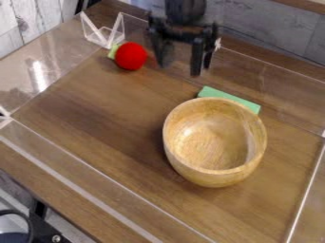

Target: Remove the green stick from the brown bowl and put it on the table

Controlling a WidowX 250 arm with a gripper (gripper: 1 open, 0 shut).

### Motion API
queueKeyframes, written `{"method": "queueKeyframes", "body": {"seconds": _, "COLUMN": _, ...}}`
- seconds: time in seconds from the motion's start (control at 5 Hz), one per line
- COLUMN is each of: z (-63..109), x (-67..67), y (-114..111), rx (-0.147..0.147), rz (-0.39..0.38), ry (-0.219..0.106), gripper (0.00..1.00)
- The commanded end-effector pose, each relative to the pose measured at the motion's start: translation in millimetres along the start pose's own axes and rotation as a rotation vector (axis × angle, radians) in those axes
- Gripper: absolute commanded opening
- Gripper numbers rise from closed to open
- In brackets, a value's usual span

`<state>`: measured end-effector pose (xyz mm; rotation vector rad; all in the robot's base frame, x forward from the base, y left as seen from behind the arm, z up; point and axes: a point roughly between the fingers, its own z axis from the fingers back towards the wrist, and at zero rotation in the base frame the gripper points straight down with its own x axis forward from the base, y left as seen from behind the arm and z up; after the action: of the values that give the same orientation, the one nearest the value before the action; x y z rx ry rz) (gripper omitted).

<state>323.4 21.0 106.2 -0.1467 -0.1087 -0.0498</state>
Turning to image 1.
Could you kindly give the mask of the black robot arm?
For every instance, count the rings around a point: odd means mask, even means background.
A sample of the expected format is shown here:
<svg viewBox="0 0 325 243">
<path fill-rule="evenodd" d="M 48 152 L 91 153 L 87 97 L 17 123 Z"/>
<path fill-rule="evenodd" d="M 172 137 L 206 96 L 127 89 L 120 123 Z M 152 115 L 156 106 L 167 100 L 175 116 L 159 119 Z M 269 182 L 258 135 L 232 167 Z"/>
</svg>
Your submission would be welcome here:
<svg viewBox="0 0 325 243">
<path fill-rule="evenodd" d="M 190 76 L 208 69 L 212 54 L 220 48 L 219 25 L 202 23 L 207 0 L 164 0 L 164 17 L 148 14 L 147 33 L 158 65 L 170 66 L 174 61 L 174 43 L 191 45 Z"/>
</svg>

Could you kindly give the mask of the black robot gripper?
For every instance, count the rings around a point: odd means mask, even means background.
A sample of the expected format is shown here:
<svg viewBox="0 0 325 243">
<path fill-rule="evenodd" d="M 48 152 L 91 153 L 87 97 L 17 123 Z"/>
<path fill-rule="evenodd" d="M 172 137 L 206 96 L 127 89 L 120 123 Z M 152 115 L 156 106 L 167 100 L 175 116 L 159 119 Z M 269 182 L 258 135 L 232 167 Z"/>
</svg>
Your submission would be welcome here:
<svg viewBox="0 0 325 243">
<path fill-rule="evenodd" d="M 166 68 L 174 60 L 174 46 L 171 42 L 191 45 L 190 76 L 200 75 L 202 69 L 211 65 L 212 53 L 220 49 L 220 37 L 216 22 L 196 23 L 179 26 L 166 18 L 148 14 L 148 35 L 159 66 Z"/>
</svg>

